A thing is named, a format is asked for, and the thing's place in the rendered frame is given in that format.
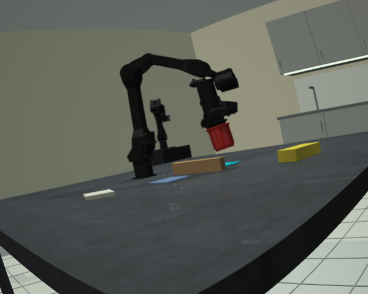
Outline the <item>yellow rectangular block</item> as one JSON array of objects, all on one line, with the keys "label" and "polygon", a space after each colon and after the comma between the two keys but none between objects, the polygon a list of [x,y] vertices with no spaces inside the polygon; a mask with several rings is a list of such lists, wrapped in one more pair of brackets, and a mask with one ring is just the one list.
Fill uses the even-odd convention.
[{"label": "yellow rectangular block", "polygon": [[297,162],[321,153],[320,142],[306,143],[286,148],[278,153],[278,162]]}]

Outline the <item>red cup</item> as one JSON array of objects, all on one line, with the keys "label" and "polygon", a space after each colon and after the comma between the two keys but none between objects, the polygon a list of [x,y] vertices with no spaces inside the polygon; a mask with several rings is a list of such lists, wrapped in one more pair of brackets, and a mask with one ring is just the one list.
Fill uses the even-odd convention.
[{"label": "red cup", "polygon": [[207,129],[206,132],[209,133],[214,150],[216,150],[217,152],[222,149],[234,146],[234,140],[229,127],[229,123],[217,125],[215,127]]}]

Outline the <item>tan wooden block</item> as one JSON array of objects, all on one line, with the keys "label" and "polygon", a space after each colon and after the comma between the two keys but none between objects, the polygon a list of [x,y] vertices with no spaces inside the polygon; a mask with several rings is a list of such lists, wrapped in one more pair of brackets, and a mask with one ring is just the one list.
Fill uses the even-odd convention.
[{"label": "tan wooden block", "polygon": [[224,157],[190,160],[172,164],[174,175],[208,173],[226,169]]}]

